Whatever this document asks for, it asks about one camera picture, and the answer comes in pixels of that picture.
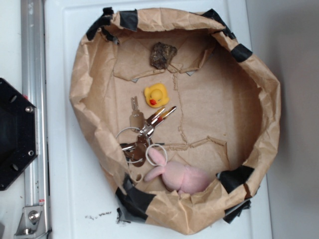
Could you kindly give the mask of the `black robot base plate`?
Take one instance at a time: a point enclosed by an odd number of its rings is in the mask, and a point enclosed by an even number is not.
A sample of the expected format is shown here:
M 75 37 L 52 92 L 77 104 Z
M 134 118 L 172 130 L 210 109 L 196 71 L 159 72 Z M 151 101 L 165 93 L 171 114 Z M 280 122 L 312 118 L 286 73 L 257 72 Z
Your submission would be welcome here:
M 7 190 L 37 156 L 36 107 L 0 80 L 0 190 Z

